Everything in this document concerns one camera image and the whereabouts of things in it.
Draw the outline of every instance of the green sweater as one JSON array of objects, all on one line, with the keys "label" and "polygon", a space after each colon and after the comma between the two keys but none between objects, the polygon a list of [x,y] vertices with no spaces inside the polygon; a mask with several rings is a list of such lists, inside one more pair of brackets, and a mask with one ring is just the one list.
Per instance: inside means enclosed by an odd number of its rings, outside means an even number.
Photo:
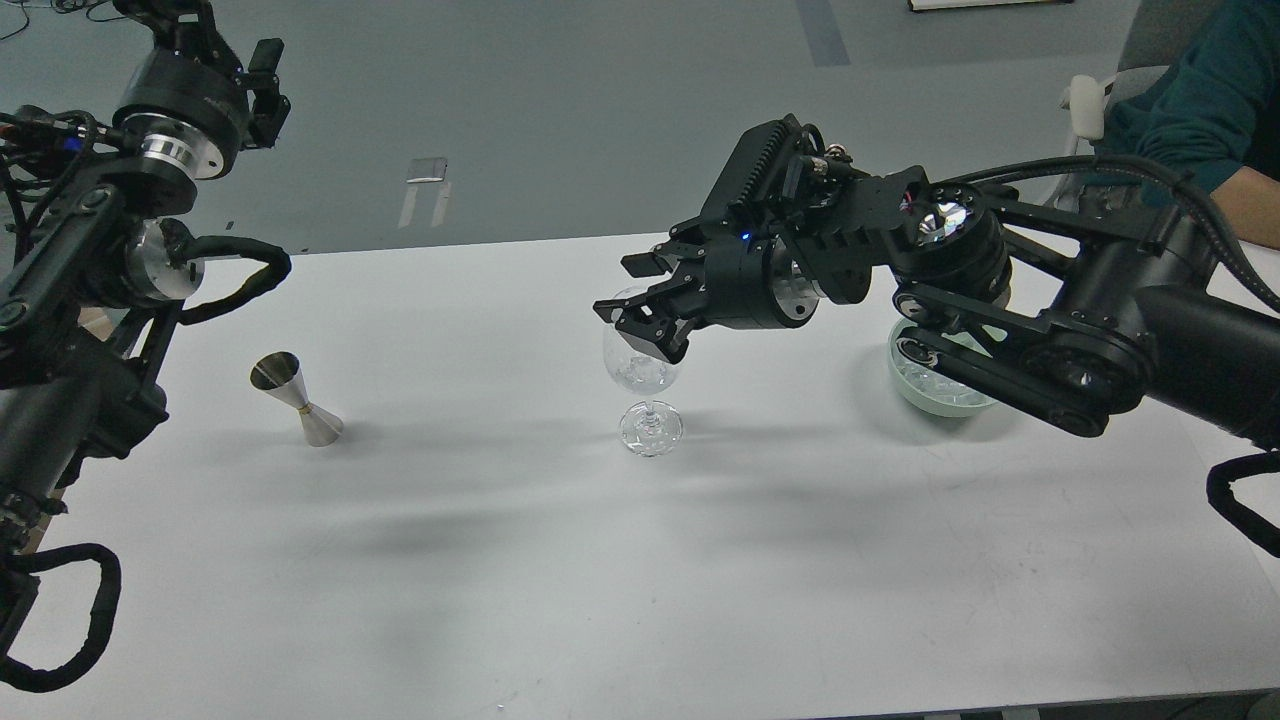
[{"label": "green sweater", "polygon": [[1206,192],[1240,165],[1280,179],[1277,90],[1280,0],[1226,0],[1155,86],[1115,104],[1100,150],[1190,172]]}]

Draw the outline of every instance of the person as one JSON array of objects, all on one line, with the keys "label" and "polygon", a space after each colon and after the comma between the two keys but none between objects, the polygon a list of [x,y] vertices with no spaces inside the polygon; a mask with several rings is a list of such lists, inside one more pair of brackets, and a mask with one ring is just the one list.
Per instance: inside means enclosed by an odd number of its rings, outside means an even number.
[{"label": "person", "polygon": [[1160,81],[1114,105],[1098,151],[1189,173],[1242,240],[1280,249],[1280,0],[1225,0]]}]

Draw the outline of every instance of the light green bowl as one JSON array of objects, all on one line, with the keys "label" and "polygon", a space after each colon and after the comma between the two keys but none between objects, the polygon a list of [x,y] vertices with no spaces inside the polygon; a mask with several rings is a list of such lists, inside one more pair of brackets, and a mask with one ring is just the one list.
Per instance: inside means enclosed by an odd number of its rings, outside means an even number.
[{"label": "light green bowl", "polygon": [[[920,410],[940,418],[972,418],[996,405],[995,398],[946,378],[924,365],[913,363],[899,352],[897,342],[895,342],[899,333],[902,332],[902,328],[914,324],[902,318],[888,333],[888,374],[892,375],[893,388],[897,389],[899,395]],[[986,355],[978,341],[973,340],[969,333],[946,336],[946,338]]]}]

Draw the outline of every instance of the white chair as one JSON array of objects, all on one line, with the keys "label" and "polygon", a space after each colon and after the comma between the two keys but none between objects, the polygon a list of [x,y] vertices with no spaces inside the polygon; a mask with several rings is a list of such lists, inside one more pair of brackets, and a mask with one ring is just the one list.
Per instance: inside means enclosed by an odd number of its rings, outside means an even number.
[{"label": "white chair", "polygon": [[[1075,76],[1060,106],[1071,113],[1062,155],[1082,152],[1082,141],[1102,140],[1107,108],[1142,95],[1178,61],[1204,20],[1224,0],[1143,0],[1129,26],[1116,74],[1105,81]],[[1080,176],[1062,176],[1041,205],[1076,211]]]}]

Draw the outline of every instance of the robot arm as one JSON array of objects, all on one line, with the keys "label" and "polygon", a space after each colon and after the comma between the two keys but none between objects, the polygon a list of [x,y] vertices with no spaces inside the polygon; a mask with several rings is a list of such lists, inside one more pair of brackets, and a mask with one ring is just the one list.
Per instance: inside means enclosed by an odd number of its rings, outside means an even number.
[{"label": "robot arm", "polygon": [[[1068,172],[1157,182],[1178,206],[1097,219],[1019,202],[1002,184]],[[1079,252],[1061,255],[1015,228],[1074,238]],[[668,279],[594,305],[654,357],[678,363],[690,333],[712,324],[800,327],[818,297],[860,302],[870,269],[887,265],[893,305],[916,324],[896,338],[901,352],[979,392],[1083,437],[1149,395],[1280,447],[1280,319],[1204,288],[1221,263],[1277,311],[1280,297],[1208,197],[1153,163],[1061,158],[945,182],[919,167],[872,177],[788,115],[744,133],[700,215],[669,234],[622,260],[634,277]],[[1014,260],[1062,283],[1036,316],[1005,309]],[[959,332],[986,354],[943,337]],[[1220,498],[1230,495],[1225,477]],[[1213,505],[1280,556],[1280,530],[1231,502]]]},{"label": "robot arm", "polygon": [[[274,145],[289,109],[275,76],[283,44],[259,42],[246,70],[204,0],[118,0],[116,8],[151,28],[156,46],[111,126],[32,106],[0,114],[0,190],[17,240],[14,269],[0,281],[0,682],[29,692],[59,689],[92,667],[110,638],[120,587],[106,548],[37,551],[35,530],[65,511],[60,491],[79,477],[84,457],[124,459],[168,419],[156,378],[177,325],[236,310],[274,288],[291,265],[273,245],[196,238],[165,217],[191,210],[195,181],[227,174],[241,150]],[[230,296],[183,309],[202,260],[224,255],[266,266]],[[77,327],[87,306],[125,311],[106,341]],[[9,657],[36,597],[36,573],[84,560],[101,566],[102,580],[81,652],[55,670]]]}]

